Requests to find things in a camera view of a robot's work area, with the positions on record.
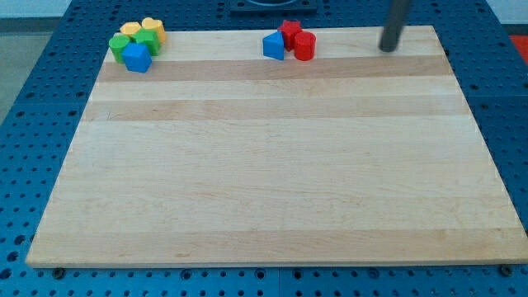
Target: metal pole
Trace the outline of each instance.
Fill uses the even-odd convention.
[[[396,50],[399,36],[407,19],[411,0],[393,0],[389,9],[389,15],[383,28],[383,34],[379,40],[379,49],[384,52]]]

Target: red cylinder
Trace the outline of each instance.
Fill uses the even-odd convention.
[[[301,61],[309,61],[315,55],[315,35],[303,31],[295,35],[295,57]]]

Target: toy block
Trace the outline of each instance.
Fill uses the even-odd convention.
[[[129,71],[146,73],[152,63],[149,48],[144,44],[129,43],[121,55]]]
[[[264,55],[273,59],[284,59],[284,40],[282,33],[277,31],[262,39]]]
[[[115,61],[119,64],[123,64],[125,61],[121,53],[125,50],[125,47],[130,43],[130,38],[127,35],[116,35],[108,41],[108,46],[114,55]]]
[[[159,42],[165,42],[167,39],[167,34],[165,33],[165,28],[163,28],[162,21],[154,20],[152,17],[145,17],[143,21],[141,21],[141,26],[147,30],[156,31]]]
[[[141,29],[141,25],[137,21],[130,21],[121,26],[120,32],[131,38],[139,29]]]
[[[315,35],[311,32],[300,32],[295,36],[295,57],[309,61],[315,55]]]
[[[147,45],[151,56],[158,55],[161,45],[156,31],[141,28],[141,30],[133,35],[133,38],[136,43]]]
[[[284,38],[284,47],[287,51],[291,51],[295,47],[295,35],[303,31],[300,27],[300,21],[286,21],[282,22],[279,27],[279,31],[282,32]]]

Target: perforated blue surface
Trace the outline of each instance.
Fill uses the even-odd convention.
[[[56,280],[24,263],[106,42],[123,22],[151,16],[169,31],[275,28],[284,18],[305,27],[381,26],[388,6],[322,0],[317,13],[230,16],[227,2],[73,0],[0,128],[0,296],[527,296],[527,265],[66,270]],[[414,1],[409,22],[435,27],[528,228],[526,66],[482,0]]]

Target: blue block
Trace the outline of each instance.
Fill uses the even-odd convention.
[[[284,40],[282,39],[281,32],[277,31],[264,37],[262,47],[266,57],[279,60],[284,59]]]
[[[121,55],[129,71],[146,73],[152,63],[147,45],[129,43]]]

